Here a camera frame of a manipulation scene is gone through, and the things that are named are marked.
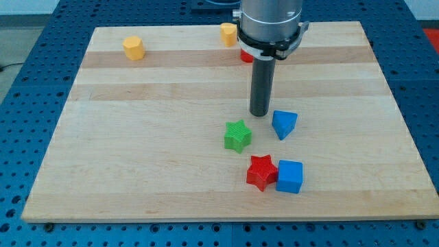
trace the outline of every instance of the red star block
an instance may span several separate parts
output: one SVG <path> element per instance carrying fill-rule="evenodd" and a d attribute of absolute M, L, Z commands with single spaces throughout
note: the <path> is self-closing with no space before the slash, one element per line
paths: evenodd
<path fill-rule="evenodd" d="M 252 156 L 251 165 L 247 170 L 247 183 L 256 185 L 260 191 L 264 191 L 267 185 L 277 181 L 277 174 L 278 169 L 273 165 L 270 155 Z"/>

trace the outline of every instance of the star-shaped block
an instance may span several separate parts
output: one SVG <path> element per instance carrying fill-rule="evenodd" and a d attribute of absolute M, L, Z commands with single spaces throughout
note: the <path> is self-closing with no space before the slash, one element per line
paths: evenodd
<path fill-rule="evenodd" d="M 272 157 L 252 156 L 251 165 L 247 170 L 247 183 L 256 185 L 260 191 L 264 191 L 267 185 L 277 181 L 278 169 L 272 163 Z"/>
<path fill-rule="evenodd" d="M 299 193 L 303 184 L 303 164 L 296 161 L 279 161 L 277 191 Z"/>
<path fill-rule="evenodd" d="M 272 126 L 280 140 L 283 140 L 293 131 L 296 126 L 297 113 L 289 113 L 281 110 L 273 112 Z"/>
<path fill-rule="evenodd" d="M 227 122 L 226 128 L 224 148 L 233 149 L 238 154 L 241 154 L 244 147 L 252 142 L 252 131 L 246 127 L 242 119 L 236 123 Z"/>

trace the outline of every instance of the cable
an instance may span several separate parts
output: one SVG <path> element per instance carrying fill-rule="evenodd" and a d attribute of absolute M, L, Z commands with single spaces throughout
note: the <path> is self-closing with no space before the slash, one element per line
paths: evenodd
<path fill-rule="evenodd" d="M 0 67 L 0 72 L 4 71 L 4 70 L 5 70 L 7 67 L 9 67 L 9 66 L 23 65 L 23 64 L 24 64 L 24 62 L 17 62 L 17 63 L 8 64 L 8 65 L 5 65 L 5 66 L 2 66 L 2 67 Z"/>

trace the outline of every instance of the blue block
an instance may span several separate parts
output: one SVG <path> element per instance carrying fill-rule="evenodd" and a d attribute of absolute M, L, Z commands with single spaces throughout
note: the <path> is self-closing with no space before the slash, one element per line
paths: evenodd
<path fill-rule="evenodd" d="M 272 126 L 280 140 L 283 140 L 296 126 L 297 113 L 289 113 L 281 110 L 273 112 Z"/>
<path fill-rule="evenodd" d="M 303 164 L 296 161 L 279 161 L 277 191 L 299 193 L 303 184 Z"/>

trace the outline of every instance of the blue triangular block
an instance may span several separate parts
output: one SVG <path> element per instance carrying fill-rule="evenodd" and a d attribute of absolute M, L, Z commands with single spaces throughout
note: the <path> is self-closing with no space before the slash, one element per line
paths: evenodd
<path fill-rule="evenodd" d="M 289 113 L 281 110 L 273 112 L 272 126 L 280 140 L 283 140 L 296 126 L 297 113 Z"/>

